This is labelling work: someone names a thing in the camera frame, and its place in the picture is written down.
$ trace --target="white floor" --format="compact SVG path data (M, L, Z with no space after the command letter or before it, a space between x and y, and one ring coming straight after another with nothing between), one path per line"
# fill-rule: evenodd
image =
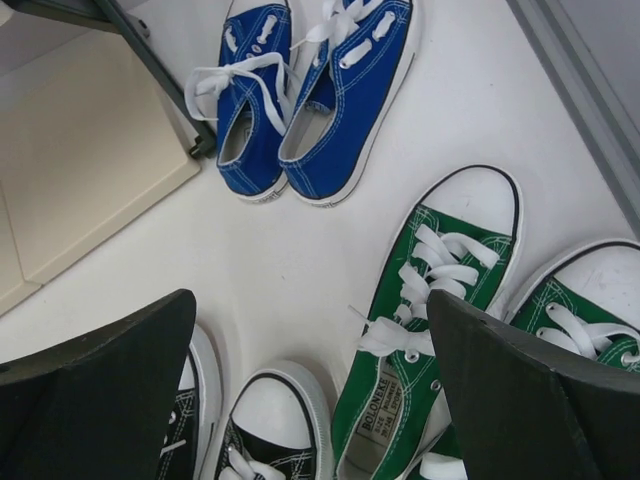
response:
M217 58L210 0L150 0L137 10L184 80ZM320 0L304 0L317 18ZM429 0L422 51L355 194L333 210L287 191L250 206L213 164L0 319L0 362L80 335L177 288L194 291L213 337L226 405L260 364L288 357L330 402L346 379L401 219L438 178L491 163L519 179L526 245L510 290L581 240L631 236L617 204L504 0Z

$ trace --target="black object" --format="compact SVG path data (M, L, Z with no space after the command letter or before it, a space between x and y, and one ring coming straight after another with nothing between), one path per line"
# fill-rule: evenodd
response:
M0 479L152 480L195 314L180 290L0 365Z
M430 329L470 480L640 478L640 376L444 292Z
M195 145L189 154L195 158L211 156L216 149L216 134L207 122L189 115L182 87L146 42L147 25L128 15L117 0L3 0L16 11L83 27L119 33L142 60L171 101L197 132Z

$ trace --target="shoe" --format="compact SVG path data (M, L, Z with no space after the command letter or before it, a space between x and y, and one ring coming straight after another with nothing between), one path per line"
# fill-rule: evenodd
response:
M320 207L356 187L420 45L423 0L325 0L320 43L279 158L296 193Z
M432 187L396 237L333 420L338 479L405 475L451 418L429 333L426 302L446 290L486 310L521 248L516 182L470 166Z
M196 324L160 453L156 480L200 478L221 408L218 362L207 334Z
M640 244L601 240L540 268L506 321L576 355L640 372L639 298Z
M467 480L467 471L453 426L447 428L435 446L418 457L407 480Z
M220 67L197 68L185 86L185 102L197 120L217 120L217 165L241 199L263 203L287 185L278 148L293 107L287 99L290 52L301 12L297 0L233 0L223 27ZM199 97L217 98L217 118L208 117Z
M244 385L224 432L220 480L329 480L329 409L302 366L277 361Z

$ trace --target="beige panel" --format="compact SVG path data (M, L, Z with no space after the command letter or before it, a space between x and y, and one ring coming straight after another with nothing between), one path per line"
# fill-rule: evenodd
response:
M22 278L9 215L0 191L0 314L17 305L38 288L39 285L25 282Z
M46 283L197 173L126 43L89 35L0 114L0 179L24 277Z

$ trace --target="shoe label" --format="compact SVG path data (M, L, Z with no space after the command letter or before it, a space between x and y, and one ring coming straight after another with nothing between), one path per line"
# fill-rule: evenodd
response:
M386 362L373 396L360 419L356 433L386 447L396 430L402 410L402 385L396 372Z

